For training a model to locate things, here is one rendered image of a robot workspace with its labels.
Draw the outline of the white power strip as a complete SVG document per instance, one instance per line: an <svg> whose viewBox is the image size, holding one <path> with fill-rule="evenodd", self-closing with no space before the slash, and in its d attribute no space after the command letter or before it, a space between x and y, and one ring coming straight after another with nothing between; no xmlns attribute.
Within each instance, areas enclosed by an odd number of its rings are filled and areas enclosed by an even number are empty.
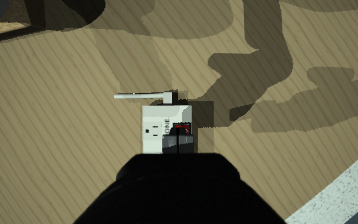
<svg viewBox="0 0 358 224"><path fill-rule="evenodd" d="M163 106L143 106L143 153L162 153L162 136L171 127L185 127L192 134L192 106L172 106L172 92L115 94L114 98L163 98Z"/></svg>

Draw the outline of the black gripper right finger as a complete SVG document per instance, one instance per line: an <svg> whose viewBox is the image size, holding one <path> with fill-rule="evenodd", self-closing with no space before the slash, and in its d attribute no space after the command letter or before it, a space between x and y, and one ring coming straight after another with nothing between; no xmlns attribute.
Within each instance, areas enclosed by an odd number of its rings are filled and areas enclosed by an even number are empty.
<svg viewBox="0 0 358 224"><path fill-rule="evenodd" d="M178 127L178 153L194 153L194 136L185 127Z"/></svg>

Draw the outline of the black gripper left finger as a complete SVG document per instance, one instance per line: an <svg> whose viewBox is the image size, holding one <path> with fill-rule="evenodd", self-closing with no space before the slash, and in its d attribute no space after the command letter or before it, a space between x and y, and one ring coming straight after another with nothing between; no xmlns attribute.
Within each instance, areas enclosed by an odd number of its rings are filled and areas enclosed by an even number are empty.
<svg viewBox="0 0 358 224"><path fill-rule="evenodd" d="M163 134L162 153L178 153L178 127L171 127L169 134Z"/></svg>

